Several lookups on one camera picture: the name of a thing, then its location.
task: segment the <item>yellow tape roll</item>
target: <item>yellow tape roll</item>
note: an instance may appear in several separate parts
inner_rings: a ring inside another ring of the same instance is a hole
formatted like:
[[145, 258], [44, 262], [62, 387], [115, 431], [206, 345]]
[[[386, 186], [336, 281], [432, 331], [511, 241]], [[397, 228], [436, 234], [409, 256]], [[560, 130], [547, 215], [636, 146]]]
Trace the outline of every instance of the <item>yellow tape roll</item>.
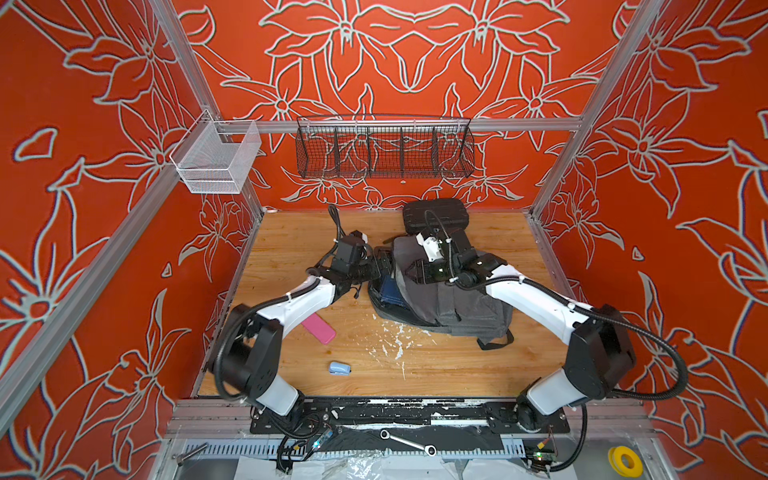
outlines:
[[608, 461], [622, 477], [637, 478], [643, 475], [643, 462], [629, 447], [613, 447], [608, 450]]

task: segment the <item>metal bolt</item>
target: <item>metal bolt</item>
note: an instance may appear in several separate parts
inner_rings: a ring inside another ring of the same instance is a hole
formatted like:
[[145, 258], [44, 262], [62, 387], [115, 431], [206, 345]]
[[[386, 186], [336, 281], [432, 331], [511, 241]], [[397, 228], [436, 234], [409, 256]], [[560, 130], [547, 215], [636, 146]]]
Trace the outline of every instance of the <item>metal bolt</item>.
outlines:
[[171, 458], [176, 460], [176, 463], [181, 466], [182, 463], [187, 461], [188, 459], [194, 457], [198, 453], [202, 452], [203, 450], [208, 448], [208, 444], [204, 443], [203, 445], [200, 445], [199, 447], [195, 448], [194, 450], [190, 450], [187, 453], [184, 453], [183, 455], [173, 455]]

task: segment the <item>black wire basket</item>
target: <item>black wire basket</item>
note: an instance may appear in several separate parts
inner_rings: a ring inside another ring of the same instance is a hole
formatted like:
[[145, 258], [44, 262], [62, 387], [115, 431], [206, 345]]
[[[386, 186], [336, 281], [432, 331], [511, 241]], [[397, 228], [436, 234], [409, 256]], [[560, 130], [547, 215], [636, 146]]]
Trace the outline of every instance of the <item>black wire basket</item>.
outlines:
[[304, 178], [460, 178], [475, 171], [469, 118], [336, 115], [297, 119]]

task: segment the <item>white robot arm segment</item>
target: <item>white robot arm segment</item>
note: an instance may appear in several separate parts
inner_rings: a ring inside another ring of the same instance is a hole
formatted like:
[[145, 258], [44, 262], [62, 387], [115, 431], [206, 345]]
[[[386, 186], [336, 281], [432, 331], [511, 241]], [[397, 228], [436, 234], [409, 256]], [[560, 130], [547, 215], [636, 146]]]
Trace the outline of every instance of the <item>white robot arm segment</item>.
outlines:
[[[310, 275], [304, 283], [291, 290], [291, 292], [311, 285], [316, 278], [318, 277]], [[297, 298], [291, 298], [286, 302], [262, 308], [258, 313], [264, 318], [279, 320], [283, 324], [283, 338], [285, 338], [291, 330], [296, 328], [307, 317], [333, 303], [335, 292], [336, 288], [330, 280], [320, 277], [319, 285], [311, 292]]]
[[[512, 265], [501, 265], [493, 270], [491, 279], [510, 275], [519, 276], [521, 279], [525, 278]], [[522, 282], [510, 280], [492, 283], [487, 285], [485, 292], [502, 302], [509, 303], [514, 308], [547, 327], [565, 345], [571, 341], [571, 333], [575, 328], [574, 323], [583, 323], [587, 320], [585, 315], [569, 310], [566, 305], [559, 303], [547, 293]], [[586, 309], [592, 308], [591, 305], [586, 303], [568, 300], [574, 305], [583, 306]]]

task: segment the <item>black cable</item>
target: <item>black cable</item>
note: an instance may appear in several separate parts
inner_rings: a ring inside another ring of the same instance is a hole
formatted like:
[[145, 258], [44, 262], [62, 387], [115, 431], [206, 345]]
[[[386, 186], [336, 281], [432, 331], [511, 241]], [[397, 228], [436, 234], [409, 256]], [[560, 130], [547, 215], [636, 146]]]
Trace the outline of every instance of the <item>black cable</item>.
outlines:
[[328, 260], [336, 252], [336, 249], [339, 247], [339, 242], [341, 241], [342, 237], [346, 235], [346, 233], [344, 233], [344, 229], [341, 227], [339, 209], [336, 207], [336, 205], [331, 204], [328, 206], [328, 214], [331, 216], [331, 220], [333, 220], [333, 222], [336, 224], [336, 242], [333, 243], [331, 250], [328, 250], [328, 253], [323, 255], [323, 258], [321, 258], [319, 262], [315, 263], [315, 268], [323, 265], [325, 261]]
[[[314, 290], [315, 287], [318, 286], [319, 284], [320, 284], [320, 278], [316, 278], [311, 285], [305, 286], [304, 288], [298, 289], [296, 292], [292, 293], [291, 298], [297, 298], [298, 296], [302, 296], [305, 293], [309, 293], [312, 290]], [[236, 395], [230, 394], [224, 388], [224, 381], [221, 378], [221, 371], [223, 368], [222, 363], [223, 363], [224, 355], [226, 355], [226, 353], [229, 352], [230, 348], [232, 347], [232, 342], [234, 342], [235, 337], [240, 331], [240, 326], [242, 326], [244, 322], [251, 320], [251, 318], [259, 312], [259, 310], [267, 308], [268, 306], [276, 305], [278, 303], [287, 302], [288, 300], [289, 300], [288, 296], [283, 295], [280, 298], [274, 298], [272, 300], [267, 300], [266, 302], [259, 303], [256, 306], [252, 306], [250, 309], [248, 309], [248, 311], [246, 311], [243, 314], [242, 317], [238, 319], [238, 321], [226, 326], [226, 328], [228, 328], [226, 332], [221, 333], [221, 342], [219, 342], [219, 347], [216, 351], [216, 356], [214, 357], [213, 375], [214, 375], [214, 384], [216, 385], [216, 390], [219, 392], [219, 396], [222, 399], [227, 400], [228, 402], [236, 402], [247, 397], [247, 394], [245, 392], [240, 392]]]
[[[280, 470], [283, 473], [287, 473], [288, 468], [283, 464], [283, 453], [287, 450], [288, 451], [288, 458], [290, 458], [290, 450], [292, 450], [296, 445], [299, 443], [294, 443], [290, 446], [289, 449], [286, 448], [286, 443], [288, 443], [288, 439], [295, 439], [295, 440], [307, 440], [311, 439], [313, 436], [317, 435], [317, 433], [320, 430], [320, 427], [323, 426], [323, 422], [319, 417], [319, 414], [316, 412], [310, 413], [308, 415], [305, 415], [302, 417], [295, 430], [289, 430], [284, 424], [283, 420], [280, 418], [279, 415], [277, 415], [275, 412], [269, 411], [270, 420], [272, 422], [272, 425], [274, 425], [280, 433], [284, 435], [283, 440], [280, 441], [280, 444], [277, 446], [277, 469]], [[314, 422], [314, 425], [310, 429], [309, 433], [297, 433], [304, 422], [307, 420], [310, 420], [311, 422]], [[312, 456], [311, 449], [307, 452], [307, 454], [302, 458], [301, 460], [296, 460], [296, 462], [304, 462], [307, 460], [310, 456]]]
[[[571, 456], [568, 457], [568, 459], [565, 462], [558, 463], [557, 465], [550, 466], [549, 471], [550, 472], [559, 472], [561, 470], [565, 470], [566, 468], [573, 465], [574, 462], [576, 462], [576, 458], [578, 458], [579, 454], [581, 453], [581, 450], [584, 448], [584, 442], [587, 439], [587, 406], [585, 404], [581, 404], [581, 433], [578, 436], [578, 443], [576, 443], [576, 449], [573, 453], [571, 453]], [[543, 465], [536, 465], [535, 463], [531, 463], [531, 470], [536, 470], [537, 472], [546, 472], [547, 467]]]
[[[456, 282], [456, 284], [458, 285], [458, 288], [462, 290], [476, 290], [476, 289], [483, 288], [487, 285], [492, 285], [493, 283], [500, 283], [500, 282], [507, 282], [507, 281], [518, 282], [520, 281], [520, 277], [517, 275], [497, 276], [496, 278], [491, 278], [490, 280], [480, 282], [479, 284], [474, 286], [465, 286], [458, 281]], [[524, 278], [522, 282], [525, 283], [526, 285], [533, 286], [534, 288], [548, 294], [549, 296], [557, 300], [562, 305], [567, 306], [569, 303], [571, 303], [569, 299], [563, 297], [559, 293], [556, 293], [550, 290], [546, 286], [541, 285], [538, 282], [535, 282], [534, 280], [531, 280], [529, 278]], [[630, 392], [628, 390], [622, 390], [622, 389], [612, 389], [611, 396], [628, 397], [628, 398], [637, 399], [637, 400], [658, 401], [658, 400], [671, 399], [675, 396], [680, 395], [685, 390], [685, 387], [688, 385], [688, 367], [686, 366], [685, 360], [683, 360], [683, 357], [680, 356], [680, 354], [672, 345], [664, 341], [664, 339], [654, 334], [653, 332], [649, 332], [648, 330], [640, 328], [639, 326], [636, 326], [632, 323], [629, 323], [623, 320], [617, 320], [615, 318], [604, 315], [603, 313], [598, 313], [593, 310], [585, 309], [584, 307], [581, 307], [579, 305], [573, 305], [573, 311], [593, 319], [599, 319], [604, 322], [613, 323], [614, 325], [623, 326], [627, 330], [630, 330], [632, 332], [637, 333], [638, 335], [642, 335], [648, 339], [653, 340], [654, 343], [656, 343], [659, 347], [661, 347], [661, 349], [667, 355], [670, 356], [670, 358], [672, 359], [672, 362], [675, 365], [675, 369], [677, 370], [677, 381], [675, 382], [674, 385], [672, 385], [671, 388], [666, 389], [663, 392], [644, 393], [644, 392]]]
[[437, 223], [442, 230], [442, 234], [445, 237], [445, 242], [448, 244], [448, 273], [451, 278], [454, 279], [456, 278], [456, 272], [453, 267], [453, 242], [451, 241], [451, 237], [449, 237], [448, 231], [445, 229], [445, 225], [443, 225], [442, 220], [440, 220], [440, 217], [438, 217], [437, 214], [432, 210], [424, 210], [424, 223], [426, 223], [427, 227], [432, 229], [432, 225], [430, 224], [429, 218], [427, 217], [428, 214], [431, 214], [437, 220]]
[[[275, 412], [270, 411], [270, 420], [272, 420], [272, 425], [274, 425], [278, 430], [280, 430], [280, 433], [295, 440], [311, 439], [313, 436], [317, 435], [317, 432], [320, 431], [320, 427], [323, 426], [323, 422], [320, 421], [320, 417], [317, 413], [310, 413], [309, 415], [305, 415], [304, 417], [302, 417], [301, 420], [299, 420], [296, 430], [293, 430], [293, 431], [289, 430], [283, 424], [283, 421]], [[312, 427], [310, 432], [296, 433], [301, 428], [301, 425], [307, 420], [311, 420], [312, 422], [315, 422], [315, 425]]]

